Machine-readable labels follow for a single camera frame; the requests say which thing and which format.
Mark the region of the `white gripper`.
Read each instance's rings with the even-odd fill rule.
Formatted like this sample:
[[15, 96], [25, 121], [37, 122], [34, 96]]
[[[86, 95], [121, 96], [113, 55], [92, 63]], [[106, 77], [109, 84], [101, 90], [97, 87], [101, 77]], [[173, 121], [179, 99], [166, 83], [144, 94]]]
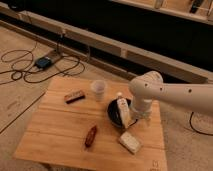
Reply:
[[123, 97], [121, 92], [117, 93], [117, 106], [119, 109], [122, 124], [124, 125], [124, 128], [127, 129], [130, 125], [131, 116], [127, 100]]

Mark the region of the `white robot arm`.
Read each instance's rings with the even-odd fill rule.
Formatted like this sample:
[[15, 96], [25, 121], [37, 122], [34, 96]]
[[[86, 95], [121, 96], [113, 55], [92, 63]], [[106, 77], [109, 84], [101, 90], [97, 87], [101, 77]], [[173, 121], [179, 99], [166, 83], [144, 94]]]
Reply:
[[117, 104], [121, 122], [127, 129], [133, 121], [151, 113], [154, 100], [175, 104], [194, 112], [213, 115], [213, 84], [164, 83], [160, 73], [147, 72], [129, 82], [133, 98], [128, 104], [118, 94]]

